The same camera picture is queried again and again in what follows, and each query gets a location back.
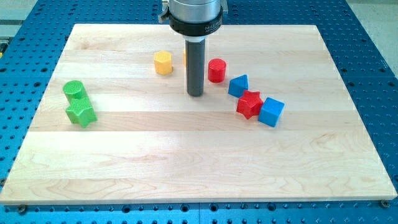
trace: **toy block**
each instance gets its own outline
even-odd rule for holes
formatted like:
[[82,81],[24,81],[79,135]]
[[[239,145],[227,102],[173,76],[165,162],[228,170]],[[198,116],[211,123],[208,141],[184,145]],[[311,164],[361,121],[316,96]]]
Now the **toy block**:
[[87,92],[81,81],[72,80],[63,86],[63,93],[67,97],[69,103],[72,99],[83,99],[87,97]]
[[261,107],[259,121],[271,127],[275,127],[284,106],[285,104],[282,102],[267,98]]
[[225,79],[226,63],[223,59],[214,58],[209,61],[207,78],[213,83],[219,83]]
[[72,124],[80,124],[82,128],[97,120],[93,106],[88,98],[72,99],[70,106],[65,112],[67,112]]
[[240,98],[243,96],[243,91],[249,89],[249,82],[247,75],[233,78],[229,81],[228,94]]
[[167,51],[155,53],[155,71],[161,75],[167,75],[172,72],[172,54]]
[[244,90],[243,96],[238,100],[236,112],[244,115],[246,119],[257,116],[264,102],[260,99],[260,92]]

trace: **red star block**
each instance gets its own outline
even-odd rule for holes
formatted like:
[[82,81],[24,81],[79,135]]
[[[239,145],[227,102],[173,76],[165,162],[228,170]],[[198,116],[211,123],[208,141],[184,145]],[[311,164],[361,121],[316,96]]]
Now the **red star block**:
[[246,119],[256,116],[260,113],[260,109],[264,102],[260,99],[260,92],[251,92],[245,90],[243,96],[238,100],[236,112],[244,115]]

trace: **orange block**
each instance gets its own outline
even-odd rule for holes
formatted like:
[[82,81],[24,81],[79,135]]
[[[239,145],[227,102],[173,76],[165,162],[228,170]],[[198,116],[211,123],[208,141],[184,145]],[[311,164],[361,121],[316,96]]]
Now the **orange block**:
[[172,72],[172,54],[168,51],[155,53],[155,71],[161,75],[167,75]]

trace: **green block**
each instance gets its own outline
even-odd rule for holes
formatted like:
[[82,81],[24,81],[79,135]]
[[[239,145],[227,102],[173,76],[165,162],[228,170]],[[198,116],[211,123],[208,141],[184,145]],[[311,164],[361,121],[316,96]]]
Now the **green block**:
[[73,124],[80,124],[82,128],[87,127],[88,124],[97,120],[93,106],[87,97],[83,99],[72,99],[66,112],[69,120]]
[[67,97],[69,103],[72,102],[72,99],[83,99],[88,97],[85,87],[83,86],[82,82],[78,80],[67,82],[63,86],[63,93]]

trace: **blue cube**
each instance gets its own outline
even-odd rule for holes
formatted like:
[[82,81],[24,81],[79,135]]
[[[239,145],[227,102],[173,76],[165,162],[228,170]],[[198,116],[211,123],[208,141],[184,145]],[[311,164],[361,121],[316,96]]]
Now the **blue cube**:
[[284,103],[268,97],[261,107],[259,121],[271,127],[275,127],[284,107]]
[[243,96],[243,91],[249,89],[249,82],[247,75],[233,78],[229,81],[228,94],[240,98]]

